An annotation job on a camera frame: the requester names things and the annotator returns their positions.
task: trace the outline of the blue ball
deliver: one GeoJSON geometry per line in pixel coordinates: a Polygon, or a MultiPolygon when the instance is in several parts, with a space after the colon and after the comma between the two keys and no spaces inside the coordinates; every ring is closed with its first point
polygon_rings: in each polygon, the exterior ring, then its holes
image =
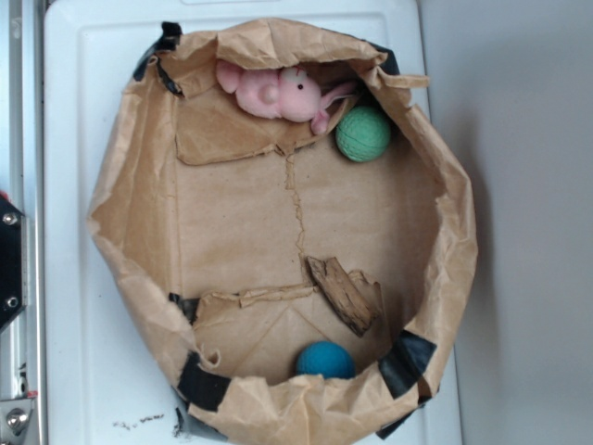
{"type": "Polygon", "coordinates": [[[339,345],[329,341],[313,343],[303,350],[296,362],[298,375],[323,375],[323,378],[353,378],[354,361],[339,345]]]}

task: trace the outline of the black metal part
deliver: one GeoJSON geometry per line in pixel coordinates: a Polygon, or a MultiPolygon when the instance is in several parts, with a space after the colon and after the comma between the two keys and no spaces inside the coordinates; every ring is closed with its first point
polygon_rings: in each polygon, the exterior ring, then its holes
{"type": "Polygon", "coordinates": [[[24,309],[22,218],[22,213],[0,196],[0,332],[24,309]]]}

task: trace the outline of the white surface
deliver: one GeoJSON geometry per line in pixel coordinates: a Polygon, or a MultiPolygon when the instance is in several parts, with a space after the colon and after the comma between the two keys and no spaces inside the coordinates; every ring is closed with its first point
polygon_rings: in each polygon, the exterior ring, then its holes
{"type": "Polygon", "coordinates": [[[477,209],[464,444],[591,443],[593,3],[420,4],[433,122],[477,209]]]}
{"type": "MultiPolygon", "coordinates": [[[[50,444],[210,443],[172,435],[175,402],[132,326],[84,217],[120,92],[162,20],[184,32],[261,16],[300,19],[394,49],[423,73],[416,4],[401,1],[238,3],[59,0],[45,23],[45,208],[50,444]],[[142,422],[149,416],[164,416],[142,422]]],[[[425,91],[415,98],[426,108],[425,91]]],[[[383,443],[371,436],[361,443],[383,443]]],[[[460,445],[453,361],[441,393],[386,443],[460,445]]]]}

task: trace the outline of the black duct tape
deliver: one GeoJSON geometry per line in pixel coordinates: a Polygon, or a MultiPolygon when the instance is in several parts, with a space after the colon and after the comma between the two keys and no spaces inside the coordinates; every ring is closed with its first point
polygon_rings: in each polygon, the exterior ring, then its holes
{"type": "Polygon", "coordinates": [[[179,23],[171,23],[163,21],[162,25],[163,33],[160,38],[150,46],[146,52],[140,58],[136,69],[133,71],[133,78],[140,82],[145,77],[146,67],[150,58],[158,51],[175,51],[179,44],[182,32],[182,27],[179,23]]]}
{"type": "Polygon", "coordinates": [[[198,408],[216,412],[231,385],[231,379],[204,371],[199,364],[199,354],[190,352],[177,389],[198,408]]]}
{"type": "Polygon", "coordinates": [[[167,72],[163,69],[162,65],[160,64],[160,58],[157,59],[157,72],[158,77],[160,77],[160,80],[163,81],[165,88],[167,88],[170,93],[173,93],[174,95],[183,95],[183,91],[179,85],[175,83],[170,75],[167,74],[167,72]]]}
{"type": "Polygon", "coordinates": [[[399,75],[399,66],[397,65],[397,59],[394,52],[388,48],[380,46],[379,44],[374,44],[373,42],[369,42],[369,44],[374,47],[377,51],[382,53],[387,53],[387,60],[381,64],[381,69],[385,72],[385,74],[389,74],[391,76],[398,76],[399,75]]]}
{"type": "MultiPolygon", "coordinates": [[[[423,408],[424,405],[426,404],[426,402],[428,402],[430,399],[431,399],[430,397],[425,397],[425,396],[420,397],[418,399],[418,405],[419,405],[418,408],[419,409],[423,408]]],[[[387,439],[389,436],[391,436],[393,433],[395,433],[396,430],[400,426],[404,425],[404,422],[406,422],[411,417],[412,414],[416,413],[416,411],[417,410],[414,410],[411,413],[404,415],[401,419],[397,420],[396,422],[384,426],[379,431],[377,431],[375,434],[383,440],[387,439]]]]}
{"type": "Polygon", "coordinates": [[[177,415],[177,425],[173,429],[173,436],[175,438],[183,436],[199,436],[204,439],[217,440],[218,442],[228,442],[229,438],[224,436],[218,429],[196,419],[187,412],[189,404],[175,393],[178,400],[178,407],[175,408],[177,415]]]}
{"type": "Polygon", "coordinates": [[[377,436],[379,436],[379,438],[381,438],[383,440],[387,439],[389,436],[391,436],[396,431],[396,429],[398,429],[400,426],[402,426],[404,424],[404,422],[406,422],[412,414],[414,414],[414,412],[411,412],[408,415],[405,415],[404,417],[397,420],[393,424],[384,426],[379,431],[377,431],[377,433],[376,433],[377,436]]]}
{"type": "Polygon", "coordinates": [[[189,322],[194,324],[197,317],[197,306],[200,304],[199,299],[183,299],[181,295],[169,294],[169,301],[172,301],[183,312],[183,315],[189,322]]]}
{"type": "MultiPolygon", "coordinates": [[[[379,371],[394,399],[406,394],[419,380],[428,367],[436,350],[436,344],[418,337],[412,332],[402,331],[391,350],[379,360],[379,371]]],[[[419,406],[424,406],[430,397],[421,396],[419,406]]],[[[393,424],[377,431],[377,436],[386,439],[393,434],[413,413],[398,419],[393,424]]]]}

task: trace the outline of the gray wall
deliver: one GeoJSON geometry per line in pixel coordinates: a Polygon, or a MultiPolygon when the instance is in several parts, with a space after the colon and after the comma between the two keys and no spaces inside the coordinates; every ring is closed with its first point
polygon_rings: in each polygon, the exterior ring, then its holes
{"type": "Polygon", "coordinates": [[[481,248],[456,348],[464,444],[591,443],[593,2],[419,4],[481,248]]]}

